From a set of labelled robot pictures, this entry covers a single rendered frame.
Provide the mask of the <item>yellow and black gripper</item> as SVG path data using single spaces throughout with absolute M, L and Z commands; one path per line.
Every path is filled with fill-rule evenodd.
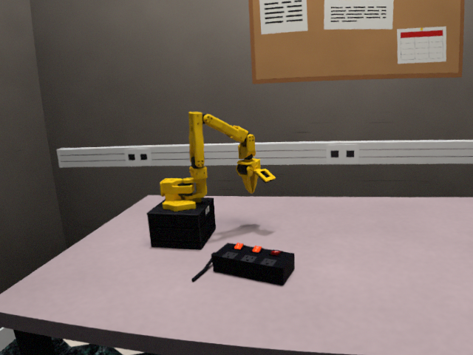
M 261 169 L 260 159 L 252 158 L 250 160 L 239 160 L 236 162 L 236 172 L 239 176 L 242 177 L 245 188 L 250 192 L 254 193 L 256 188 L 256 182 L 258 176 L 265 182 L 270 182 L 275 179 L 275 177 L 267 170 Z M 250 179 L 251 177 L 251 179 Z

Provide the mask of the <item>black power strip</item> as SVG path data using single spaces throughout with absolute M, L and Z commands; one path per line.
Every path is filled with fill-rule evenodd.
M 191 281 L 194 282 L 205 273 L 212 262 L 215 272 L 284 285 L 295 269 L 295 253 L 226 243 L 211 254 L 204 269 Z

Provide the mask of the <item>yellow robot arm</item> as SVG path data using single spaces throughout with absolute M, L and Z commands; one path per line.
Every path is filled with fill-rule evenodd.
M 189 112 L 188 117 L 191 161 L 189 170 L 191 177 L 184 179 L 168 178 L 162 182 L 163 194 L 165 194 L 166 200 L 163 203 L 163 209 L 170 209 L 174 212 L 195 209 L 196 203 L 201 203 L 201 198 L 207 195 L 206 178 L 208 176 L 207 168 L 204 166 L 203 124 L 240 142 L 238 146 L 239 159 L 250 160 L 256 154 L 255 138 L 247 130 L 239 126 L 234 126 L 234 128 L 210 114 L 202 114 L 201 112 Z M 194 131 L 192 127 L 194 127 Z M 197 189 L 195 193 L 193 193 L 194 183 L 196 183 Z

